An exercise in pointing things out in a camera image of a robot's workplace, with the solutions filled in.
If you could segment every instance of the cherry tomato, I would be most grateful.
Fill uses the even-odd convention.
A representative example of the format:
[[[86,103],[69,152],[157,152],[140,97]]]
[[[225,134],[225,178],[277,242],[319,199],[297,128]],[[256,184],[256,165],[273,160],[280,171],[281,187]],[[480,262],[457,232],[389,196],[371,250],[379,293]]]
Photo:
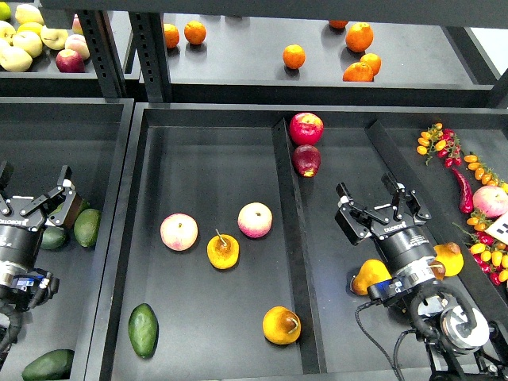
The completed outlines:
[[[481,180],[482,177],[483,177],[483,174],[485,173],[485,170],[481,167],[479,167],[476,171],[475,171],[475,179],[477,180]]]
[[[418,152],[420,155],[425,155],[428,152],[428,149],[423,145],[418,145],[416,147],[416,152]]]
[[[478,168],[480,168],[480,167],[481,167],[481,165],[482,165],[482,164],[481,164],[480,162],[476,161],[476,162],[474,162],[474,163],[470,163],[470,164],[468,164],[468,169],[471,169],[472,171],[475,171],[475,170],[477,170]]]
[[[501,280],[499,279],[499,274],[497,272],[492,272],[489,274],[489,278],[491,278],[491,281],[496,286],[499,286],[501,284]]]
[[[434,145],[434,148],[436,151],[441,151],[446,146],[446,140],[439,140],[436,145]]]
[[[481,252],[484,252],[487,249],[485,244],[474,244],[469,248],[469,252],[471,254],[480,254]]]
[[[468,220],[466,221],[466,224],[468,225],[477,225],[479,223],[479,219],[477,217],[471,217],[471,218],[468,218]]]
[[[478,161],[477,155],[466,155],[464,156],[464,161],[466,163],[476,163]]]

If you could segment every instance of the pear stem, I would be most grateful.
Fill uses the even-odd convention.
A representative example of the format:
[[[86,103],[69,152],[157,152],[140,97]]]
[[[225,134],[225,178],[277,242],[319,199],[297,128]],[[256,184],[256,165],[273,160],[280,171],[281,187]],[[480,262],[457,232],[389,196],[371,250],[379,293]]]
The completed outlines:
[[[224,241],[224,238],[222,238],[222,235],[219,233],[219,231],[217,229],[215,229],[215,233],[217,233],[217,235],[219,236],[219,238],[221,239],[222,241],[222,246],[227,246],[228,244],[225,243]]]
[[[289,317],[289,320],[291,320],[294,323],[294,328],[288,332],[288,334],[291,334],[298,329],[299,323],[294,317]]]

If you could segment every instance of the red apple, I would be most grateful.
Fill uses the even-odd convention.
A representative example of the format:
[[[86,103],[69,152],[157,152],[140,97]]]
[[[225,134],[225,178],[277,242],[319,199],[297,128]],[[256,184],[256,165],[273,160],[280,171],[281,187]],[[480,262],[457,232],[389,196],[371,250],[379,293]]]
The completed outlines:
[[[296,145],[315,145],[323,134],[323,121],[312,113],[300,113],[291,118],[289,136]]]
[[[198,224],[187,214],[172,214],[162,222],[160,237],[166,246],[177,252],[187,250],[198,238]]]
[[[84,73],[85,63],[81,55],[71,49],[64,49],[56,56],[56,67],[62,73]]]
[[[499,217],[508,212],[508,194],[501,187],[481,187],[473,194],[473,206],[487,218]]]
[[[297,147],[291,157],[294,169],[303,177],[314,177],[321,165],[321,153],[313,145]]]
[[[241,208],[238,227],[247,237],[260,238],[270,231],[271,211],[261,202],[252,202]]]

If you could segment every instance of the red chili pepper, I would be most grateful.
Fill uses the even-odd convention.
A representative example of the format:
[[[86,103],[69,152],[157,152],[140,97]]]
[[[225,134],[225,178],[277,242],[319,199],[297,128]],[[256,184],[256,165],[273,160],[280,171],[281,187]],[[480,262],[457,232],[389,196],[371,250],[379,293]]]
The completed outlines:
[[[475,207],[473,206],[473,192],[471,190],[471,185],[469,185],[468,180],[455,168],[452,168],[452,172],[457,178],[457,181],[460,185],[460,204],[459,209],[462,213],[469,214],[471,213]]]
[[[499,280],[499,274],[497,272],[492,272],[489,274],[489,278],[491,278],[491,281],[496,286],[499,286],[501,284],[501,281]]]

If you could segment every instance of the orange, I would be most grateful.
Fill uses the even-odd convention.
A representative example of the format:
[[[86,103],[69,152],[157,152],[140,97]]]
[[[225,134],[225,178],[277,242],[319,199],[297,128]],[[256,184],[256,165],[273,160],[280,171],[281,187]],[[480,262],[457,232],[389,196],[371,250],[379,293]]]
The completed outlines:
[[[360,58],[360,62],[365,62],[368,66],[372,67],[374,75],[379,73],[381,68],[381,57],[374,53],[367,53]]]
[[[185,30],[183,31],[185,34],[185,38],[193,45],[202,44],[206,37],[206,28],[199,21],[191,21],[187,25],[185,25]]]
[[[180,41],[178,28],[176,28],[173,24],[164,24],[164,38],[168,49],[175,48]]]
[[[348,66],[342,75],[342,80],[346,82],[372,82],[374,72],[372,67],[365,62],[355,62]]]
[[[357,22],[346,34],[346,45],[356,53],[364,52],[373,40],[374,32],[367,22]]]
[[[300,45],[286,46],[283,60],[290,69],[298,69],[305,62],[305,50]]]
[[[264,315],[263,333],[273,344],[294,343],[300,337],[301,331],[302,323],[299,317],[286,307],[273,307]]]
[[[330,20],[328,23],[335,29],[344,29],[349,21]]]

